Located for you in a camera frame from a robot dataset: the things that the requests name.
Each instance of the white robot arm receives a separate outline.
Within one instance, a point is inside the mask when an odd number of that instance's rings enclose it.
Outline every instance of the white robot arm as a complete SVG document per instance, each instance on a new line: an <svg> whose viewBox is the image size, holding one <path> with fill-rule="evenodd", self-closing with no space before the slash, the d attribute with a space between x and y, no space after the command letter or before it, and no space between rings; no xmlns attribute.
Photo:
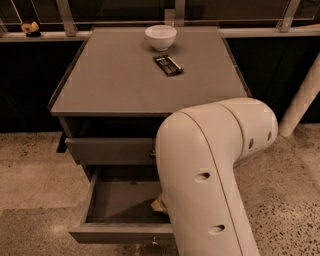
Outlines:
<svg viewBox="0 0 320 256"><path fill-rule="evenodd" d="M163 122L156 161L180 256L259 255L233 166L277 133L272 110L250 98L183 109Z"/></svg>

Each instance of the screw hole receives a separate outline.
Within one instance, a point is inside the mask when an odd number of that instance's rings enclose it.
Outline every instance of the screw hole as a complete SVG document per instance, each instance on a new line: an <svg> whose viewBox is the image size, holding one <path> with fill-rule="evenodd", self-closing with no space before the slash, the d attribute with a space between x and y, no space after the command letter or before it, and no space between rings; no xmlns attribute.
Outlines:
<svg viewBox="0 0 320 256"><path fill-rule="evenodd" d="M223 230L225 230L225 228L226 227L224 225L217 225L217 226L209 228L208 232L210 235L216 235L216 234L222 232Z"/></svg>
<svg viewBox="0 0 320 256"><path fill-rule="evenodd" d="M251 139L250 142L249 142L249 149L251 149L253 147L253 143L254 143L254 140Z"/></svg>
<svg viewBox="0 0 320 256"><path fill-rule="evenodd" d="M272 135L272 133L269 132L269 133L268 133L268 141L271 139L271 135Z"/></svg>
<svg viewBox="0 0 320 256"><path fill-rule="evenodd" d="M195 182L203 182L207 179L210 178L210 173L208 172L203 172L203 173L200 173L198 174L195 178L194 178L194 181Z"/></svg>

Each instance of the terrazzo floor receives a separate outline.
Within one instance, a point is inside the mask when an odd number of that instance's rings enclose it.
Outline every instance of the terrazzo floor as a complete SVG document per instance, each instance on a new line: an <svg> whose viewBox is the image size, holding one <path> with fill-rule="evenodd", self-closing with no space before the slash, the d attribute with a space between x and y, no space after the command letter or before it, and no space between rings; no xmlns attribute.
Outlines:
<svg viewBox="0 0 320 256"><path fill-rule="evenodd" d="M78 244L89 182L60 133L0 134L0 255L171 255L175 245ZM320 255L320 125L235 169L261 255Z"/></svg>

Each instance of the drawer front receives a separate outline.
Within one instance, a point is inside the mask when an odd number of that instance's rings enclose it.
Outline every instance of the drawer front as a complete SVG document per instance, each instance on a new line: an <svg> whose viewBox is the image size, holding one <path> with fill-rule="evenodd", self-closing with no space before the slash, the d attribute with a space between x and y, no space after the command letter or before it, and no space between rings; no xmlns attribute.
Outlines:
<svg viewBox="0 0 320 256"><path fill-rule="evenodd" d="M74 160L83 165L152 165L152 138L68 138Z"/></svg>
<svg viewBox="0 0 320 256"><path fill-rule="evenodd" d="M150 206L161 192L158 179L103 177L103 168L94 171L80 225L69 228L74 239L79 243L174 243L169 217L154 213Z"/></svg>

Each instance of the object in drawer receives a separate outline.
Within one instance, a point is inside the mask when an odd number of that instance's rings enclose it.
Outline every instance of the object in drawer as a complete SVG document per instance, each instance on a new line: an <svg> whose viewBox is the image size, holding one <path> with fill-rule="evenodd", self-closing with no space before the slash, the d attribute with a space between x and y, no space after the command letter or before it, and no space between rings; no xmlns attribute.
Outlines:
<svg viewBox="0 0 320 256"><path fill-rule="evenodd" d="M175 76L183 72L183 68L175 63L168 55L153 57L153 59L167 76Z"/></svg>
<svg viewBox="0 0 320 256"><path fill-rule="evenodd" d="M156 200L152 202L151 207L155 212L162 212L168 214L168 209L164 202L164 197L162 193L158 196Z"/></svg>

